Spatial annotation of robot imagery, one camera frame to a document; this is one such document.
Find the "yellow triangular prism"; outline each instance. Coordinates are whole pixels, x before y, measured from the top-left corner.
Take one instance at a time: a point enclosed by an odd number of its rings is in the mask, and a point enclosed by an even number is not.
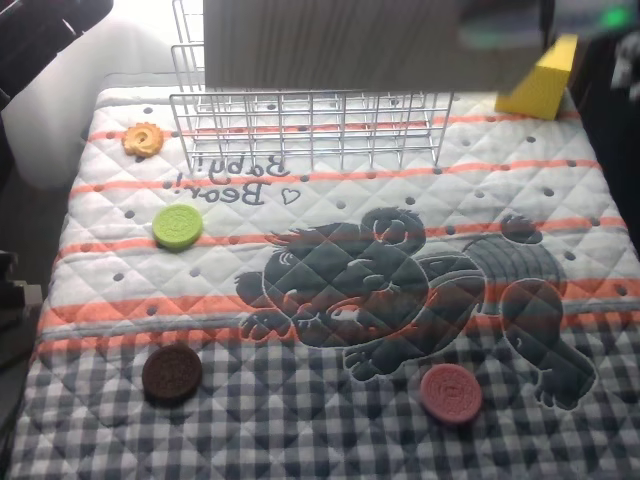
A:
[[[498,95],[496,111],[553,120],[569,81],[578,37],[563,35],[510,95]]]

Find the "pink cookie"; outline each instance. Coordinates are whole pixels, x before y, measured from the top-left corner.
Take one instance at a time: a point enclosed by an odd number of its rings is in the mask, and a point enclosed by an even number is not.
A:
[[[450,363],[437,365],[422,377],[420,395],[427,411],[449,425],[472,420],[482,405],[482,390],[476,377]]]

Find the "wire basket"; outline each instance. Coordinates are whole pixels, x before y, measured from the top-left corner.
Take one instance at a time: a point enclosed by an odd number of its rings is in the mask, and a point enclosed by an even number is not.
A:
[[[190,174],[227,175],[239,159],[300,174],[437,165],[453,93],[206,89],[202,1],[173,8],[182,93],[170,102]]]

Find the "sleeping bear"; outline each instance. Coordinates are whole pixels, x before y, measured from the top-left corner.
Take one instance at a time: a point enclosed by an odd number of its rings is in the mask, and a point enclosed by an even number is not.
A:
[[[530,221],[506,216],[500,226],[462,251],[428,255],[419,254],[422,221],[399,208],[276,235],[264,272],[236,279],[256,309],[242,335],[262,340],[293,326],[309,346],[344,348],[346,367],[365,381],[442,350],[474,312],[499,315],[504,337],[540,372],[536,398],[573,409],[595,373],[560,337],[565,274]]]

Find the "quilted fabric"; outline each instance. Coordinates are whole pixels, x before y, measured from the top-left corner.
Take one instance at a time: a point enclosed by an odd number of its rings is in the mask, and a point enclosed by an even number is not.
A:
[[[631,478],[640,468],[640,266],[572,106],[555,122],[455,97],[437,167],[368,159],[189,178],[167,88],[98,99],[71,192],[11,478]],[[124,154],[131,125],[165,132]],[[151,222],[196,207],[190,249]],[[204,374],[149,405],[149,354]],[[419,382],[461,364],[476,420]]]

